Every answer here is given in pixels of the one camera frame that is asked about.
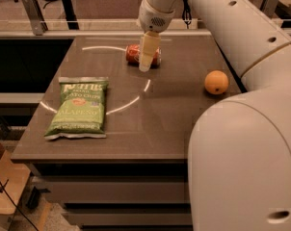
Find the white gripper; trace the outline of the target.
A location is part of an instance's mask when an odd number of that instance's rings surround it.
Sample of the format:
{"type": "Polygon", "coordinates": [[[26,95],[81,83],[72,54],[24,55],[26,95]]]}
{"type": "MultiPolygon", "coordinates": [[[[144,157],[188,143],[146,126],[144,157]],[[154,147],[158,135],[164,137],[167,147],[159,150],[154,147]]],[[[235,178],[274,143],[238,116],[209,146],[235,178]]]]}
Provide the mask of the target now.
{"type": "Polygon", "coordinates": [[[139,69],[147,72],[157,65],[157,56],[161,38],[158,33],[164,32],[170,25],[175,10],[163,11],[154,7],[149,0],[142,0],[139,8],[138,23],[144,30],[139,47],[139,69]]]}

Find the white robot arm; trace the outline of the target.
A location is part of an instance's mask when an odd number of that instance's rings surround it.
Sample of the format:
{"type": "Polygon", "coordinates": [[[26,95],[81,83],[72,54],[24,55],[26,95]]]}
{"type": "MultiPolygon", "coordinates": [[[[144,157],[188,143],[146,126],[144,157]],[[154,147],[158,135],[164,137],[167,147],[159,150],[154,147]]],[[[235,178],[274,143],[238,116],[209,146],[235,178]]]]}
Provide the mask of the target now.
{"type": "MultiPolygon", "coordinates": [[[[140,69],[176,0],[143,0],[140,69]]],[[[189,0],[245,87],[198,119],[188,149],[194,231],[291,231],[291,37],[249,0],[189,0]]]]}

